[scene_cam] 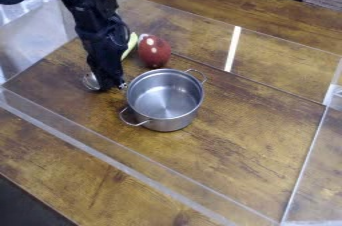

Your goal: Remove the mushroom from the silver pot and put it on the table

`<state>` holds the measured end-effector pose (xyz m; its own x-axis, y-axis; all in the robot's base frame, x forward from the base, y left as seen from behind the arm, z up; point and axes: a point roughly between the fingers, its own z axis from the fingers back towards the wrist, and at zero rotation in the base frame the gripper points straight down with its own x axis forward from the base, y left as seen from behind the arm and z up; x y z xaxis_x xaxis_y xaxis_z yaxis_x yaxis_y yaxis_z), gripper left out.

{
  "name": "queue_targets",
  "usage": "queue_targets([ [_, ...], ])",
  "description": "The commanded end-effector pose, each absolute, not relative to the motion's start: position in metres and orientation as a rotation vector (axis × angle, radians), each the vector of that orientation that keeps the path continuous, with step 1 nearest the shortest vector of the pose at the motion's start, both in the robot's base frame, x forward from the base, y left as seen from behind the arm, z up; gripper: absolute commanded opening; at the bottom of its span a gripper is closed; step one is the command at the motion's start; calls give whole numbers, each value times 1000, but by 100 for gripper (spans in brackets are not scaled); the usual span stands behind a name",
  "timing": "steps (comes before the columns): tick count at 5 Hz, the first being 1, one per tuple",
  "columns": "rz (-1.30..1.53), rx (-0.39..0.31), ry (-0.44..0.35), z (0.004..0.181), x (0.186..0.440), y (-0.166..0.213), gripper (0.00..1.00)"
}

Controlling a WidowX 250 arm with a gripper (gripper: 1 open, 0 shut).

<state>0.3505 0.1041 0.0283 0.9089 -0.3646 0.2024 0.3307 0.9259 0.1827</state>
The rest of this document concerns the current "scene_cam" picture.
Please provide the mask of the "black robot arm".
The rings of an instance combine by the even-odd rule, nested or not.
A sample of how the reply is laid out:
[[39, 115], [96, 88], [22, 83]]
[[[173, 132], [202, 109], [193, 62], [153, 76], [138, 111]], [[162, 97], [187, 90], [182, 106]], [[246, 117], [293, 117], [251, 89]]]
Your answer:
[[[14, 5], [24, 0], [0, 0]], [[126, 87], [122, 56], [129, 49], [130, 28], [118, 14], [118, 0], [62, 0], [75, 20], [75, 31], [87, 52], [98, 91]]]

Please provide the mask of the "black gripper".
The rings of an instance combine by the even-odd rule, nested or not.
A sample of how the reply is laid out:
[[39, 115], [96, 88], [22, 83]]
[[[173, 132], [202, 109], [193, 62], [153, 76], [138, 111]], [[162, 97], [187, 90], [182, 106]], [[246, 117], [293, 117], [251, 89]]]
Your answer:
[[90, 11], [74, 12], [76, 33], [88, 53], [87, 63], [92, 69], [99, 90], [125, 89], [121, 58], [129, 48], [130, 28], [118, 13], [109, 17]]

